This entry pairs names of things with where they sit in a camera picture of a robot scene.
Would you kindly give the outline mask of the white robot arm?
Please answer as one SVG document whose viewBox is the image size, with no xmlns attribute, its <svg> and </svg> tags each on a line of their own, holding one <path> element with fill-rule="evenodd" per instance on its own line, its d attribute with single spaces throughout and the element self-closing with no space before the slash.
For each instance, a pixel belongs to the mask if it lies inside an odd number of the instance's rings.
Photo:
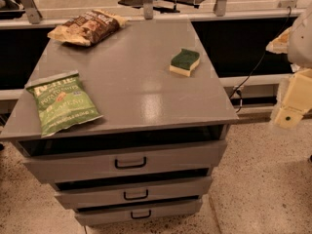
<svg viewBox="0 0 312 234">
<path fill-rule="evenodd" d="M 286 54 L 297 71 L 284 79 L 278 88 L 278 102 L 271 114 L 275 126 L 294 128 L 312 109 L 312 4 L 272 40 L 266 50 Z"/>
</svg>

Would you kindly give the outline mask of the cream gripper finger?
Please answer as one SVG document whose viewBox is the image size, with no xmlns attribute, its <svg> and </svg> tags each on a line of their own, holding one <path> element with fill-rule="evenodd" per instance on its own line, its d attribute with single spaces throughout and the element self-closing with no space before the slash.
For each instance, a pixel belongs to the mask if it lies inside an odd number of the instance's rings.
<svg viewBox="0 0 312 234">
<path fill-rule="evenodd" d="M 290 35 L 290 28 L 284 30 L 275 39 L 270 41 L 266 46 L 266 50 L 274 54 L 286 54 L 288 52 L 288 42 Z"/>
</svg>

